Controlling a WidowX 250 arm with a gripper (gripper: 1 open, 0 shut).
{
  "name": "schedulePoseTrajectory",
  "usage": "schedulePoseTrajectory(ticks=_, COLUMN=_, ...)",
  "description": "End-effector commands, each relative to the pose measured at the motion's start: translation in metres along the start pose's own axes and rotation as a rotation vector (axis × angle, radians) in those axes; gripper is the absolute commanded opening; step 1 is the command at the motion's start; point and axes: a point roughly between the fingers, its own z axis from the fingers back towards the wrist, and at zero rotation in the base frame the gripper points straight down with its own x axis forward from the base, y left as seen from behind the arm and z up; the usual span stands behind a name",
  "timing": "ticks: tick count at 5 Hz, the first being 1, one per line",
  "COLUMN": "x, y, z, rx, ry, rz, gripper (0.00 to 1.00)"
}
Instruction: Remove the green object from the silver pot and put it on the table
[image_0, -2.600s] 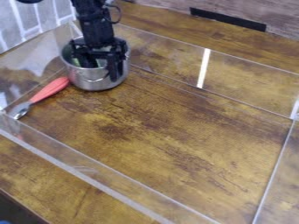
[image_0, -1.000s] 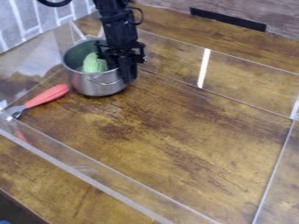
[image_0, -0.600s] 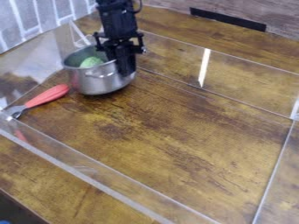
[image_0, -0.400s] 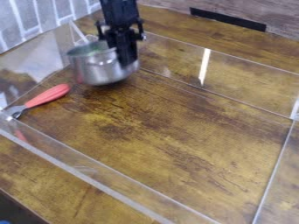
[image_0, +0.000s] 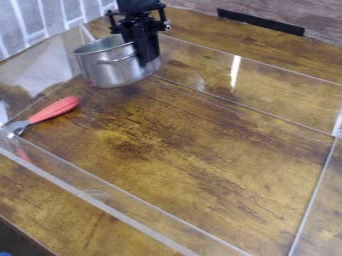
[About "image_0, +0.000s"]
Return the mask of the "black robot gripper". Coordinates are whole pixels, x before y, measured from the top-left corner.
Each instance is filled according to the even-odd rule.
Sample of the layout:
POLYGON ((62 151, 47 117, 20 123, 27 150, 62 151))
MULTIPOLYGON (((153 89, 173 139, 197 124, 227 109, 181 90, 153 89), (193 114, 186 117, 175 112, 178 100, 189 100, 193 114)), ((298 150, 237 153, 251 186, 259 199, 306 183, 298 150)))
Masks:
POLYGON ((138 24, 134 26, 134 40, 141 64, 146 65, 161 54, 158 32, 171 29, 166 4, 161 0, 116 0, 116 4, 116 12, 106 11, 111 33, 123 34, 138 24))

